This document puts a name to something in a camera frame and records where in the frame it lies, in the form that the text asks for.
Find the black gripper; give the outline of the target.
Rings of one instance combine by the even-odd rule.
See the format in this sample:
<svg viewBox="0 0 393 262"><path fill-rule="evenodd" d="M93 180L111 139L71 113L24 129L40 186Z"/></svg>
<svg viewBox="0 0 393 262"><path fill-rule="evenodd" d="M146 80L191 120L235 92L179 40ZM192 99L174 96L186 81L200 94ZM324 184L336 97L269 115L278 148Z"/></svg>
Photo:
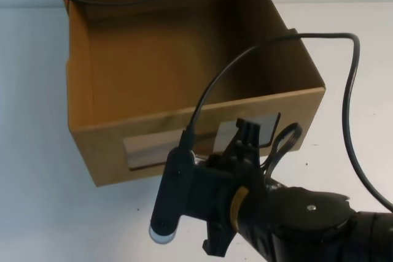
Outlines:
<svg viewBox="0 0 393 262"><path fill-rule="evenodd" d="M240 235L267 261L349 261L347 197L285 187L257 170L272 175L299 140L300 125L292 123L276 136L262 164L260 125L238 118L236 127L222 160L193 168L190 216L207 223L205 252L225 256Z"/></svg>

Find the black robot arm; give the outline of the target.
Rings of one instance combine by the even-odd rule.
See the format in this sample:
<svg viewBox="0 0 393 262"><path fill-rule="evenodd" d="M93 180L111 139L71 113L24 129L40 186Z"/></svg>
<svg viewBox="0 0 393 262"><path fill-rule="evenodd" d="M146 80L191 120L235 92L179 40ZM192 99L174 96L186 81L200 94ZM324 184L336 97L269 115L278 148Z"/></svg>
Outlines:
<svg viewBox="0 0 393 262"><path fill-rule="evenodd" d="M221 155L196 166L187 212L205 220L208 255L224 256L235 235L267 261L391 261L392 215L356 212L347 196L287 187L272 178L302 128L293 123L259 160L259 125L245 120Z"/></svg>

